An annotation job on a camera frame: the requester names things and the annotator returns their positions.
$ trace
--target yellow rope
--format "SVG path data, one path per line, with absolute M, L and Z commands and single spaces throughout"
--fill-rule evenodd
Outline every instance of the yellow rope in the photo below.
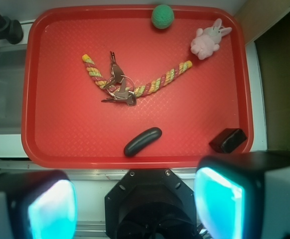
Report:
M 96 68 L 94 61 L 85 54 L 82 56 L 82 60 L 86 63 L 86 70 L 88 71 L 89 75 L 94 80 L 95 84 L 98 85 L 101 89 L 106 85 L 107 81 L 103 78 L 100 71 Z M 192 67 L 191 61 L 181 62 L 178 65 L 178 69 L 171 69 L 170 71 L 167 71 L 165 75 L 158 78 L 157 80 L 154 80 L 150 83 L 150 87 L 147 92 L 145 92 L 146 85 L 139 86 L 134 88 L 134 93 L 136 97 L 141 96 L 147 96 L 150 95 L 156 91 L 158 91 L 161 87 L 164 87 L 171 83 L 174 79 L 176 79 L 179 75 L 183 74 L 186 70 Z M 161 81 L 165 78 L 165 82 L 163 85 L 161 85 Z

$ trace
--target metal sink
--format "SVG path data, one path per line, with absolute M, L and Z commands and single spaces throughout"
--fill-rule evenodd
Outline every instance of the metal sink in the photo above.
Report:
M 21 133 L 26 45 L 0 48 L 0 134 Z

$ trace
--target tray rim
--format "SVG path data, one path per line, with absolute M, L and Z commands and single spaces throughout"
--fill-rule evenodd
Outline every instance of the tray rim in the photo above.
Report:
M 147 156 L 147 157 L 137 157 L 137 162 L 132 161 L 131 159 L 126 159 L 124 161 L 120 161 L 118 163 L 104 163 L 104 162 L 93 162 L 91 159 L 97 158 L 97 156 L 93 157 L 79 157 L 84 159 L 84 162 L 77 162 L 76 160 L 68 160 L 68 157 L 53 157 L 48 156 L 41 152 L 41 150 L 35 146 L 31 145 L 35 142 L 35 138 L 31 139 L 30 133 L 28 130 L 31 130 L 33 125 L 30 124 L 32 122 L 35 124 L 35 114 L 29 112 L 28 109 L 35 106 L 36 103 L 36 90 L 31 90 L 33 88 L 36 89 L 36 82 L 29 82 L 29 78 L 32 74 L 37 75 L 38 69 L 35 67 L 35 63 L 38 60 L 35 60 L 36 53 L 39 52 L 39 47 L 36 47 L 36 42 L 34 39 L 36 36 L 40 35 L 40 27 L 44 27 L 46 21 L 51 24 L 49 18 L 53 18 L 54 21 L 58 21 L 57 15 L 64 15 L 64 14 L 71 14 L 78 11 L 89 11 L 89 12 L 98 12 L 102 13 L 107 12 L 118 12 L 118 11 L 126 11 L 126 10 L 133 10 L 135 12 L 138 11 L 152 11 L 157 5 L 97 5 L 97 6 L 70 6 L 70 7 L 60 7 L 60 8 L 53 8 L 46 12 L 44 12 L 41 16 L 37 18 L 37 20 L 33 23 L 28 38 L 28 46 L 27 46 L 27 53 L 26 53 L 26 62 L 25 62 L 25 74 L 24 74 L 24 88 L 23 88 L 23 105 L 22 105 L 22 121 L 21 121 L 21 141 L 24 148 L 24 151 L 29 156 L 29 158 L 43 166 L 49 168 L 110 168 L 110 169 L 124 169 L 124 168 L 162 168 L 162 167 L 169 167 L 169 168 L 184 168 L 184 167 L 195 167 L 198 161 L 204 155 L 193 155 L 193 156 Z M 237 43 L 237 48 L 239 49 L 238 55 L 235 55 L 234 58 L 239 59 L 241 64 L 241 69 L 239 72 L 240 78 L 243 78 L 241 84 L 243 84 L 244 92 L 239 93 L 237 91 L 237 96 L 242 97 L 244 102 L 243 105 L 245 106 L 245 114 L 244 117 L 246 119 L 241 122 L 241 117 L 239 117 L 240 123 L 246 123 L 246 128 L 248 129 L 248 140 L 245 148 L 242 152 L 249 152 L 254 141 L 254 131 L 253 131 L 253 119 L 252 119 L 252 105 L 251 105 L 251 95 L 250 95 L 250 85 L 249 85 L 249 75 L 248 75 L 248 67 L 247 67 L 247 58 L 245 52 L 245 42 L 242 35 L 242 29 L 237 21 L 234 19 L 233 16 L 225 12 L 224 10 L 213 8 L 213 7 L 201 7 L 201 6 L 181 6 L 181 5 L 171 5 L 175 15 L 179 12 L 186 12 L 187 14 L 208 14 L 207 18 L 212 20 L 215 19 L 215 16 L 221 17 L 225 25 L 231 25 L 237 29 L 234 39 L 235 43 Z M 239 105 L 242 103 L 238 100 L 238 108 L 241 108 Z M 46 157 L 53 157 L 55 160 L 47 161 L 42 158 Z M 101 157 L 102 159 L 113 159 L 113 157 Z

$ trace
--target bunch of keys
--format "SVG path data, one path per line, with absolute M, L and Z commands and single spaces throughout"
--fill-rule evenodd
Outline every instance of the bunch of keys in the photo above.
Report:
M 112 59 L 111 62 L 112 77 L 110 78 L 109 82 L 103 87 L 103 89 L 107 90 L 112 97 L 104 99 L 102 100 L 102 102 L 110 102 L 110 103 L 125 102 L 128 106 L 136 105 L 135 93 L 131 90 L 126 91 L 126 79 L 130 80 L 134 90 L 134 84 L 132 80 L 124 74 L 122 69 L 116 63 L 114 52 L 111 52 L 111 59 Z M 113 93 L 110 89 L 115 87 L 116 84 L 120 84 L 121 87 L 119 88 L 118 91 L 115 91 Z

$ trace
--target red tray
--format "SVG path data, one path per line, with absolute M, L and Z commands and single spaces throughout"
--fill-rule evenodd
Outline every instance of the red tray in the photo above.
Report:
M 83 6 L 45 12 L 28 41 L 22 143 L 35 163 L 51 168 L 196 167 L 213 153 L 208 143 L 225 128 L 248 137 L 253 123 L 245 46 L 240 26 L 216 8 L 172 6 L 166 30 L 151 23 L 153 5 Z M 220 50 L 200 61 L 190 52 L 197 28 L 221 18 L 233 31 Z M 82 55 L 110 77 L 110 51 L 136 85 L 156 80 L 180 62 L 193 67 L 137 105 L 102 103 L 108 95 L 89 77 Z M 162 137 L 133 158 L 125 145 L 150 127 Z

